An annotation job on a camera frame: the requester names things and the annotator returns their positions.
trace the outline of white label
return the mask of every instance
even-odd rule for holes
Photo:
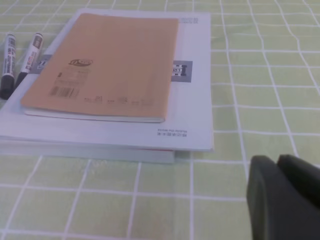
[[[37,61],[42,45],[43,45],[42,36],[40,34],[35,34],[26,52],[25,59],[21,67],[21,72],[24,72],[24,73],[30,72],[34,63]]]
[[[4,45],[4,59],[2,76],[9,75],[14,77],[16,61],[16,38],[13,35],[8,35]]]

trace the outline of table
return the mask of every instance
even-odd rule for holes
[[[17,73],[33,33],[45,49],[79,8],[212,13],[215,153],[172,165],[2,155],[0,240],[251,239],[250,158],[320,164],[319,1],[1,0]]]

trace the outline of pen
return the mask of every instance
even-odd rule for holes
[[[4,58],[0,85],[0,98],[7,100],[14,92],[16,60],[16,37],[8,34],[4,43]]]
[[[29,44],[29,48],[26,52],[26,56],[23,61],[20,73],[15,82],[14,89],[16,89],[19,86],[19,84],[24,80],[24,78],[27,76],[27,74],[33,67],[33,64],[37,61],[43,43],[43,36],[40,33],[36,33]]]

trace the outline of black object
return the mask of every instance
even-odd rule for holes
[[[14,90],[17,89],[17,87],[19,87],[20,83],[22,83],[22,81],[25,79],[25,77],[28,75],[27,72],[20,72],[18,75],[18,78],[15,81],[15,85],[14,85]]]
[[[251,159],[247,203],[253,240],[320,240],[320,170],[291,155]]]
[[[1,78],[0,85],[0,98],[8,100],[11,94],[14,92],[15,79],[13,76],[4,75]]]

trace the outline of white book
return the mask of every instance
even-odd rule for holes
[[[39,74],[28,74],[0,110],[0,137],[36,142],[102,145],[130,149],[211,151],[211,16],[196,12],[147,12],[80,9],[44,53],[54,54],[82,13],[139,18],[179,18],[176,71],[172,70],[166,121],[161,123],[112,122],[26,115],[20,105]],[[45,64],[42,59],[39,69]],[[179,76],[187,65],[188,77]]]
[[[92,144],[68,144],[15,139],[0,139],[0,153],[2,155],[44,155],[162,164],[172,164],[175,162],[175,152],[170,150],[128,149]]]

